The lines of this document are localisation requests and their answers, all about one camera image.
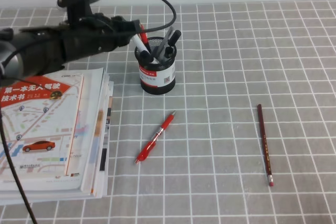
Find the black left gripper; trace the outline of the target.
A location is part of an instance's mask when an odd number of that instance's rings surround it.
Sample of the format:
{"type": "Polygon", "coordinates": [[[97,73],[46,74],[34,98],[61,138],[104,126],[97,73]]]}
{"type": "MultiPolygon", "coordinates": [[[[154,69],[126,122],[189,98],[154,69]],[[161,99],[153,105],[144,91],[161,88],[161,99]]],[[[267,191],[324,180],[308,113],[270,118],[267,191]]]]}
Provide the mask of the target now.
{"type": "Polygon", "coordinates": [[[70,15],[66,23],[69,30],[61,43],[63,63],[127,46],[133,35],[141,32],[138,19],[127,21],[122,16],[107,17],[102,13],[70,15]]]}

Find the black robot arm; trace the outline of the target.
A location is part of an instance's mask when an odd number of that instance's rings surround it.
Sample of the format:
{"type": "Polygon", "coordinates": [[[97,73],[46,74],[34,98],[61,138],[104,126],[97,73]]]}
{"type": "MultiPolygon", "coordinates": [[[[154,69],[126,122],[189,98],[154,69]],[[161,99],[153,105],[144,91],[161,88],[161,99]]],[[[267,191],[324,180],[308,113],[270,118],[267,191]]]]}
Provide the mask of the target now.
{"type": "Polygon", "coordinates": [[[110,52],[129,44],[140,31],[138,19],[102,13],[68,21],[58,26],[28,27],[1,40],[1,66],[7,78],[27,78],[61,70],[63,64],[110,52]]]}

